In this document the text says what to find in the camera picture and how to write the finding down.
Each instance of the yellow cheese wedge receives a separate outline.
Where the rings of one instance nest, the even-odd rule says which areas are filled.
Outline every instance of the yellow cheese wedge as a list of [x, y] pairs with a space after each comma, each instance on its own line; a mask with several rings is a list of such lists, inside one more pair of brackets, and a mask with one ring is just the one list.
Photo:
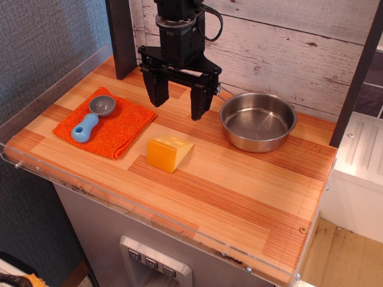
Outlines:
[[193, 145], [192, 142], [170, 135], [150, 139], [147, 163], [173, 173]]

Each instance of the screw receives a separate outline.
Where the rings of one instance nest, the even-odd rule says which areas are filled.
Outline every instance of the screw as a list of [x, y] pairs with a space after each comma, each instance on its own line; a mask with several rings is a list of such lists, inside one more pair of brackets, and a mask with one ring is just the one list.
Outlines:
[[299, 232], [302, 233], [302, 234], [306, 234], [307, 233], [307, 228], [306, 227], [299, 227]]

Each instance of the wooden floor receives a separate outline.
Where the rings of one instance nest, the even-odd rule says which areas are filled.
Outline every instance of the wooden floor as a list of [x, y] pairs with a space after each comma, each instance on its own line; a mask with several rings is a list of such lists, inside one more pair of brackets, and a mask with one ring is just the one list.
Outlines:
[[383, 244], [320, 219], [302, 280], [315, 287], [383, 287]]

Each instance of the measuring scoop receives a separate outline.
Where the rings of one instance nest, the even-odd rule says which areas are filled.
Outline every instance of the measuring scoop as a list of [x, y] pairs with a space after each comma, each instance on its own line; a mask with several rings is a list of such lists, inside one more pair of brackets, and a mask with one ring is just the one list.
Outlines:
[[76, 142], [87, 142], [92, 129], [97, 125], [99, 117], [109, 116], [115, 108], [115, 100], [106, 95], [95, 97], [89, 103], [90, 112], [82, 122], [75, 126], [72, 130], [72, 138]]

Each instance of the white wood panel wall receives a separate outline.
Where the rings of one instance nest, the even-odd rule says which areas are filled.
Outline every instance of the white wood panel wall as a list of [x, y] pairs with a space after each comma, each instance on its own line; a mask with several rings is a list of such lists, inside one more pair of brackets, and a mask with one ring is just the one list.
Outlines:
[[[234, 93], [276, 94], [296, 111], [337, 121], [379, 0], [206, 0], [223, 15], [205, 56]], [[159, 45], [153, 0], [130, 0], [135, 45]], [[219, 30], [206, 14], [206, 34]]]

